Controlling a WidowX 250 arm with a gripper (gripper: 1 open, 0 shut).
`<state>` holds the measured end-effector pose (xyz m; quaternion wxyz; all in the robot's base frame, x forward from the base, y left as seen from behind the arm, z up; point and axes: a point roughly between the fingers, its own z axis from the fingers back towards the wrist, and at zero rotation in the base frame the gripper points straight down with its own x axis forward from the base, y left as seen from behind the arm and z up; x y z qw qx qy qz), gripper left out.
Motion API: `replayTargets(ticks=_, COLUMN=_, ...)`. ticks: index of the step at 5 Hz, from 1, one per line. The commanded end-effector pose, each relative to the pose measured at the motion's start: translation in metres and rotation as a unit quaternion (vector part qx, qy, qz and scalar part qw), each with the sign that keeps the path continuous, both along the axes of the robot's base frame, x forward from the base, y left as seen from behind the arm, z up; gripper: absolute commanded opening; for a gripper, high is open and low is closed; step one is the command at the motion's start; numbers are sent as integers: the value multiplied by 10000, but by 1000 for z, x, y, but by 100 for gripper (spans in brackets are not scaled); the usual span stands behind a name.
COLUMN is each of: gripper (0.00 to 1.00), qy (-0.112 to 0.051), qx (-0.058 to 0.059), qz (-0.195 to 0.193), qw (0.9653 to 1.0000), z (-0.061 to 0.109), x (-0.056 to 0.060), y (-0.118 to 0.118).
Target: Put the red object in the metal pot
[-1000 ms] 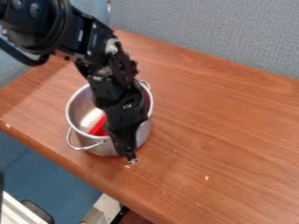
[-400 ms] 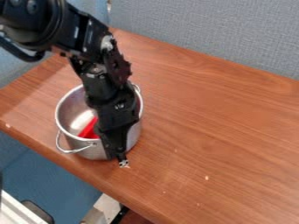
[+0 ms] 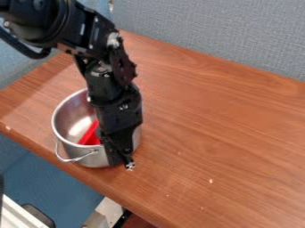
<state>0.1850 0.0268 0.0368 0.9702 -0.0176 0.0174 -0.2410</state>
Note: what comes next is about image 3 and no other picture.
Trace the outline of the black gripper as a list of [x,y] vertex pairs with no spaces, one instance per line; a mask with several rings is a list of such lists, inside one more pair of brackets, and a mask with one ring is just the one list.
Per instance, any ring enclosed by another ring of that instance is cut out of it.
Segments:
[[99,127],[95,136],[105,146],[111,166],[125,164],[126,169],[135,167],[135,132],[143,123],[142,95],[135,85],[127,87],[114,100],[93,101]]

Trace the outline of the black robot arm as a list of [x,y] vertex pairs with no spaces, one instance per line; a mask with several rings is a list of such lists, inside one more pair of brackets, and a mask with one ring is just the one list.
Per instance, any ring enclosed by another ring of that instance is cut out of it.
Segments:
[[32,59],[54,49],[74,58],[87,87],[57,107],[51,127],[58,156],[85,167],[135,167],[142,95],[115,24],[78,0],[0,0],[0,39]]

